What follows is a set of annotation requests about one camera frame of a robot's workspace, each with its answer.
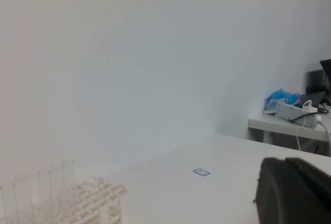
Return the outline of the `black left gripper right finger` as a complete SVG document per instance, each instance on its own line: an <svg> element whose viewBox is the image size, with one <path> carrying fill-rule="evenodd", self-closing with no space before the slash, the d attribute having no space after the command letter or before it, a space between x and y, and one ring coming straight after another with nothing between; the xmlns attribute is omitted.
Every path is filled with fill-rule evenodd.
<svg viewBox="0 0 331 224"><path fill-rule="evenodd" d="M323 202L330 203L330 175L301 158L286 158L310 190Z"/></svg>

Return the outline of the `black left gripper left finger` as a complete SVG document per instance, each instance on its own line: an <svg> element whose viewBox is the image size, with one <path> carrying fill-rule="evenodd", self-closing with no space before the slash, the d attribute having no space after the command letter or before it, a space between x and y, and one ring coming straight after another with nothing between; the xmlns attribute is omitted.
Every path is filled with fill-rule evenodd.
<svg viewBox="0 0 331 224"><path fill-rule="evenodd" d="M254 199L260 223L330 223L323 203L284 160L262 160Z"/></svg>

